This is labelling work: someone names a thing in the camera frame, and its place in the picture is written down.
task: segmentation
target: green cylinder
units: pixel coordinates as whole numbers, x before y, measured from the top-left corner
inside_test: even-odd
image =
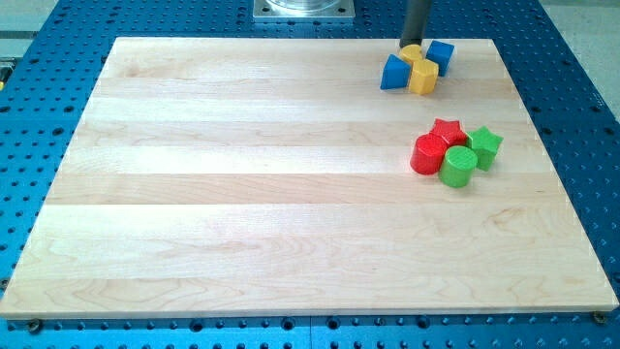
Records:
[[[452,146],[444,157],[439,179],[452,188],[464,187],[469,183],[477,163],[478,156],[474,150],[462,145]]]

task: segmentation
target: yellow block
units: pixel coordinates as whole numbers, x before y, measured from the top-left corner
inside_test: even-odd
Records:
[[[437,63],[428,59],[416,62],[411,70],[409,90],[420,95],[433,92],[438,75],[439,65]]]
[[[410,65],[414,65],[414,62],[420,61],[423,59],[422,57],[422,48],[419,45],[407,45],[400,49],[398,52],[398,56],[409,63]]]

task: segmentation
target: green star block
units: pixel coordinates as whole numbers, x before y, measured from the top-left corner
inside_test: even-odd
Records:
[[[469,183],[477,163],[474,150],[462,145],[451,146],[444,156],[439,179],[452,188],[464,187]]]
[[[486,126],[467,133],[467,146],[478,155],[479,169],[488,171],[491,168],[503,140],[503,137],[492,133]]]

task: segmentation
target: blue pegboard table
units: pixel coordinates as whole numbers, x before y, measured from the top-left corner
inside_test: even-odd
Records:
[[[397,38],[405,1],[351,23],[253,23],[251,1],[60,0],[0,92],[0,277],[11,276],[117,36]],[[491,38],[620,293],[620,126],[536,0],[445,0],[430,38]],[[0,348],[618,348],[620,311],[288,319],[0,320]]]

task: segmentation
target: wood grain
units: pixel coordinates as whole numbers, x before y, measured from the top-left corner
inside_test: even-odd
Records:
[[[0,313],[614,308],[495,46],[452,43],[420,97],[379,90],[395,40],[119,38]],[[413,173],[435,117],[502,135],[491,171]]]

